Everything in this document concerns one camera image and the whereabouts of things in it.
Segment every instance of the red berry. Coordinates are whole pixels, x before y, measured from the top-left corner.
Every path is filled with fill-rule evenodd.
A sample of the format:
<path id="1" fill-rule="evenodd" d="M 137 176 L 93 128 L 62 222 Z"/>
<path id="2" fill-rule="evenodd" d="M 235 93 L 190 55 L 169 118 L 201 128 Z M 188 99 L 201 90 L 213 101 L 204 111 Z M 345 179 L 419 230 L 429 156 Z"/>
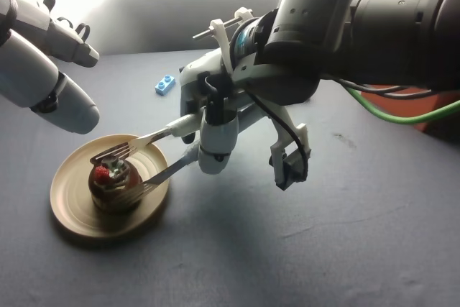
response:
<path id="1" fill-rule="evenodd" d="M 99 165 L 98 167 L 96 167 L 96 169 L 94 170 L 94 181 L 100 185 L 107 185 L 111 182 L 111 178 L 110 178 L 110 175 L 109 175 L 109 170 L 107 168 L 105 168 L 104 166 L 102 165 Z"/>

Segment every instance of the beige plate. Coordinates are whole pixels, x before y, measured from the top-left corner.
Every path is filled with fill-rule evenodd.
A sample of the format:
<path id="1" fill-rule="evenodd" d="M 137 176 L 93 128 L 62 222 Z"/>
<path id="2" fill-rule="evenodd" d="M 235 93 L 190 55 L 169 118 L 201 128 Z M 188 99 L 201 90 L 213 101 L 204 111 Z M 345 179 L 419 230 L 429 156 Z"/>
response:
<path id="1" fill-rule="evenodd" d="M 59 167 L 51 184 L 51 208 L 57 220 L 70 232 L 86 238 L 120 237 L 146 222 L 158 210 L 166 197 L 169 180 L 142 199 L 135 210 L 126 214 L 105 214 L 91 199 L 88 176 L 92 169 L 89 159 L 114 145 L 136 136 L 114 134 L 95 139 L 73 152 Z M 163 153 L 151 144 L 128 158 L 142 180 L 151 178 L 167 167 Z"/>

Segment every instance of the cake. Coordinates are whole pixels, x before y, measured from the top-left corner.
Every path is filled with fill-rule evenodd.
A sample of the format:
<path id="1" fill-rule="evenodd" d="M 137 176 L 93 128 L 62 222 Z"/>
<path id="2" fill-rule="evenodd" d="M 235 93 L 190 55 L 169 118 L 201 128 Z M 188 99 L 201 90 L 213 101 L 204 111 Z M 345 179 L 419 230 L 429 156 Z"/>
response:
<path id="1" fill-rule="evenodd" d="M 141 182 L 142 179 L 133 164 L 108 156 L 93 166 L 88 178 L 88 187 L 94 203 L 107 210 L 115 197 Z"/>

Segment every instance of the silver fork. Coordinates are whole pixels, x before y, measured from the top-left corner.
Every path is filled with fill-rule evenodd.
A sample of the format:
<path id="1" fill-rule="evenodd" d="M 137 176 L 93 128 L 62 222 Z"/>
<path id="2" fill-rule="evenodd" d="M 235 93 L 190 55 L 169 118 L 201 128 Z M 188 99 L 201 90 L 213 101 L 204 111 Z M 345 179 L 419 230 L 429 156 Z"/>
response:
<path id="1" fill-rule="evenodd" d="M 147 194 L 151 193 L 156 187 L 164 183 L 177 171 L 184 168 L 186 165 L 189 165 L 198 160 L 198 148 L 200 147 L 200 142 L 196 141 L 191 144 L 187 150 L 183 153 L 182 157 L 174 162 L 169 167 L 165 168 L 149 180 L 136 185 L 133 188 L 130 188 L 127 191 L 124 191 L 119 196 L 115 197 L 112 201 L 109 202 L 111 208 L 123 208 L 129 207 L 134 203 L 138 202 L 144 198 Z"/>
<path id="2" fill-rule="evenodd" d="M 200 128 L 201 117 L 203 110 L 196 114 L 188 114 L 170 122 L 164 129 L 146 134 L 145 136 L 131 139 L 128 142 L 121 143 L 111 147 L 103 152 L 98 153 L 90 159 L 91 164 L 100 163 L 106 156 L 113 156 L 120 160 L 124 160 L 135 154 L 138 150 L 147 146 L 150 143 L 156 142 L 159 139 L 172 135 L 174 137 L 184 137 L 187 134 L 193 133 Z"/>

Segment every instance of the gray tablecloth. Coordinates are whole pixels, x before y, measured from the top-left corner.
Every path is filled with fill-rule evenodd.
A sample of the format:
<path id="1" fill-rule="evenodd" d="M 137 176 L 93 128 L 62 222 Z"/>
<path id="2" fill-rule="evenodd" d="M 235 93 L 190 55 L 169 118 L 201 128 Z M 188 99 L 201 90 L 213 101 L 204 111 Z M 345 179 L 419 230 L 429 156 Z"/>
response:
<path id="1" fill-rule="evenodd" d="M 306 183 L 279 190 L 268 165 L 276 132 L 264 119 L 240 135 L 217 176 L 197 165 L 142 236 L 88 249 L 53 226 L 49 192 L 85 142 L 145 134 L 179 114 L 164 74 L 202 52 L 60 64 L 98 104 L 90 134 L 69 134 L 0 100 L 0 306 L 458 306 L 460 152 L 382 122 L 322 82 L 290 106 L 313 148 Z M 185 149 L 164 139 L 172 162 Z"/>

